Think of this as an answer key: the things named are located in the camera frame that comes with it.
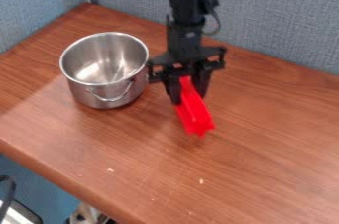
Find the red object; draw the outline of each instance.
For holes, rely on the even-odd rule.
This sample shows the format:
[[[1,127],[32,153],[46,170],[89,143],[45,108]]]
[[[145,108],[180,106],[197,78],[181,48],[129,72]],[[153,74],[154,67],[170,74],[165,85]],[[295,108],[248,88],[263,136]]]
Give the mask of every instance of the red object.
[[[215,123],[207,109],[205,103],[192,85],[191,76],[180,78],[181,104],[176,105],[176,111],[188,134],[204,136],[205,132],[213,130]]]

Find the wooden tabletop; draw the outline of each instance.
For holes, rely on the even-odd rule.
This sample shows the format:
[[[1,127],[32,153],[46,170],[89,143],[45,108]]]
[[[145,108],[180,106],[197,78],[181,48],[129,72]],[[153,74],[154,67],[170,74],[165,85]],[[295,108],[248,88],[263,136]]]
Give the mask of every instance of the wooden tabletop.
[[[0,57],[0,152],[121,224],[339,223],[339,77],[227,45],[200,140],[161,84],[113,110],[73,100],[61,52],[108,31],[165,49],[161,25],[84,4]]]

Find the pot rim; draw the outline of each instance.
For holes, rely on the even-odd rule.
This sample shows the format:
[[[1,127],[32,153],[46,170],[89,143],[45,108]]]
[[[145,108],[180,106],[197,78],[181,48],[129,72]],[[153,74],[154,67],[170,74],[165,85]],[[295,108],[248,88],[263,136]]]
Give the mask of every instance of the pot rim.
[[[70,77],[64,69],[64,59],[65,59],[65,56],[66,56],[66,53],[69,51],[69,49],[76,46],[78,43],[81,43],[84,40],[92,38],[92,37],[97,37],[97,36],[102,36],[102,35],[113,35],[113,36],[126,36],[128,38],[130,38],[133,41],[136,41],[138,44],[141,44],[142,48],[144,48],[144,51],[145,51],[145,58],[144,58],[144,63],[142,63],[142,66],[134,70],[132,73],[129,73],[126,76],[124,76],[121,79],[116,80],[116,81],[112,81],[112,82],[105,82],[105,83],[89,83],[89,82],[84,82],[84,81],[80,81],[77,79],[74,79],[73,77]],[[121,32],[101,32],[101,33],[96,33],[96,34],[92,34],[92,35],[88,35],[82,38],[80,38],[78,40],[76,40],[73,43],[70,43],[70,45],[66,47],[66,49],[62,51],[62,54],[61,54],[61,57],[60,57],[60,69],[61,69],[61,72],[64,74],[64,76],[66,77],[66,79],[77,84],[81,84],[81,85],[86,85],[86,86],[106,86],[106,85],[110,85],[110,84],[116,84],[121,81],[124,81],[125,79],[130,78],[132,76],[134,76],[144,68],[145,64],[146,64],[146,61],[148,61],[148,47],[144,45],[144,43],[141,42],[140,39],[137,39],[136,37],[125,34],[125,33],[121,33]]]

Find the pot handle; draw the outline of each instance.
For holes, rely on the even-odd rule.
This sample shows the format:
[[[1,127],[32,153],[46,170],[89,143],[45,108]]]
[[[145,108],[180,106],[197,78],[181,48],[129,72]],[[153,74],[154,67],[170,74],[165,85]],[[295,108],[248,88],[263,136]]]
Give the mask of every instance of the pot handle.
[[[102,102],[114,102],[114,101],[117,101],[117,100],[120,100],[122,97],[124,97],[124,95],[126,94],[126,92],[129,91],[129,88],[130,88],[130,86],[132,86],[132,84],[133,84],[133,79],[129,81],[129,83],[128,83],[128,85],[126,85],[126,88],[125,88],[125,90],[124,90],[124,92],[118,95],[118,96],[116,96],[116,97],[113,97],[113,98],[102,98],[102,97],[100,97],[96,93],[93,93],[89,89],[86,89],[85,91],[97,99],[97,100],[100,100],[100,101],[102,101]]]

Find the stainless steel pot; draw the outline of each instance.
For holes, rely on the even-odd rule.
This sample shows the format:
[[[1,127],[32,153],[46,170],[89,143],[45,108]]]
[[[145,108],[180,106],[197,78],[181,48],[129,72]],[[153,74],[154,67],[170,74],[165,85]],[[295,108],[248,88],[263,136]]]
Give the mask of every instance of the stainless steel pot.
[[[129,103],[148,82],[146,60],[145,45],[122,33],[98,33],[72,43],[60,68],[76,101],[96,109]]]

